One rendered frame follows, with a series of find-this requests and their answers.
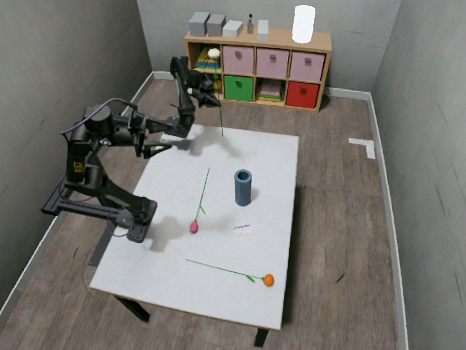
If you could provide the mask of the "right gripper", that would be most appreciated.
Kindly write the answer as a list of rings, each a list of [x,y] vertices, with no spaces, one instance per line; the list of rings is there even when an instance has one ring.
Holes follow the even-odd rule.
[[[162,151],[172,148],[172,144],[170,143],[149,140],[146,135],[146,129],[148,129],[149,134],[152,134],[171,130],[173,129],[173,125],[163,122],[150,114],[145,114],[145,117],[140,127],[135,127],[133,125],[135,117],[136,109],[134,108],[132,113],[129,114],[128,126],[117,126],[117,131],[119,131],[119,133],[115,133],[115,141],[118,147],[134,146],[137,157],[142,157],[142,152],[144,155],[144,159],[149,159]],[[154,127],[153,123],[160,124],[166,127]],[[165,147],[151,150],[151,147],[156,146]]]

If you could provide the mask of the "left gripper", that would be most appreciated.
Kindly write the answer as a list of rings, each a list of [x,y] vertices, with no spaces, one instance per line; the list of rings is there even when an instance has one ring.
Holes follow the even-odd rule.
[[[194,98],[198,100],[198,107],[201,108],[204,105],[207,108],[221,107],[221,103],[219,104],[219,101],[218,101],[218,99],[216,98],[216,96],[214,94],[215,89],[211,88],[211,89],[205,91],[205,89],[203,88],[204,84],[205,84],[205,82],[202,84],[202,86],[198,90],[195,90],[194,94],[193,94]]]

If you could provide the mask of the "pink tulip with green stem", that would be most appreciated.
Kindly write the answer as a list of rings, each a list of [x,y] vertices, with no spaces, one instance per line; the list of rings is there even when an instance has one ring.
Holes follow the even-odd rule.
[[[201,204],[201,202],[200,202],[200,204]],[[201,207],[200,204],[199,204],[199,207]],[[201,209],[202,209],[203,213],[205,214],[205,212],[204,212],[204,210],[203,210],[202,207],[201,207]],[[199,211],[199,208],[198,208],[198,211]],[[198,211],[197,211],[197,215],[198,215]],[[197,215],[196,215],[196,219],[197,219]],[[205,215],[206,215],[206,214],[205,214]],[[191,231],[192,233],[196,232],[197,229],[198,229],[198,224],[197,224],[197,220],[196,220],[196,219],[190,224],[190,231]]]

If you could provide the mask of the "blue-grey hollow cylinder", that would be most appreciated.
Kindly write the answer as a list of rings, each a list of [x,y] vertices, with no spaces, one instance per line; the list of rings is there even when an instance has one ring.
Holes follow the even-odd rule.
[[[238,170],[234,175],[235,202],[245,207],[251,202],[252,174],[246,169]]]

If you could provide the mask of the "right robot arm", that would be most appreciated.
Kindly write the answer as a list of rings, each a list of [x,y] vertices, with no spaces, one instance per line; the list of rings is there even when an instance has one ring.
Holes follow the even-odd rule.
[[[119,131],[107,105],[89,121],[72,131],[68,146],[68,171],[64,187],[89,197],[109,199],[126,208],[134,217],[127,237],[142,241],[157,202],[146,196],[140,197],[124,190],[113,183],[101,167],[86,164],[89,151],[95,150],[96,140],[100,147],[117,147],[116,132]],[[83,183],[83,180],[84,185],[77,184]]]

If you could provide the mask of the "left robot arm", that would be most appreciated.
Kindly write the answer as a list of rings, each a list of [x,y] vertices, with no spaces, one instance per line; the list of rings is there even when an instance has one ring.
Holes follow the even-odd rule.
[[[177,57],[172,57],[171,64],[170,64],[170,73],[171,75],[173,75],[173,78],[176,81],[178,94],[179,94],[178,114],[181,115],[180,120],[174,130],[174,133],[181,134],[181,135],[187,134],[190,128],[190,125],[194,119],[195,115],[189,115],[189,114],[194,114],[196,111],[196,107],[193,105],[193,100],[191,100],[190,96],[194,98],[193,96],[194,91],[199,89],[200,76],[201,76],[201,72],[197,70],[189,70],[188,63],[189,63],[189,57],[183,57],[182,59],[178,59]],[[184,65],[185,65],[185,68],[184,68]],[[179,76],[180,74],[182,74],[181,79]],[[189,75],[189,78],[188,78],[188,75]],[[182,86],[181,86],[181,82],[182,82]],[[205,84],[203,85],[203,88],[205,89],[205,91],[209,90],[212,84],[213,82],[211,80],[206,81]]]

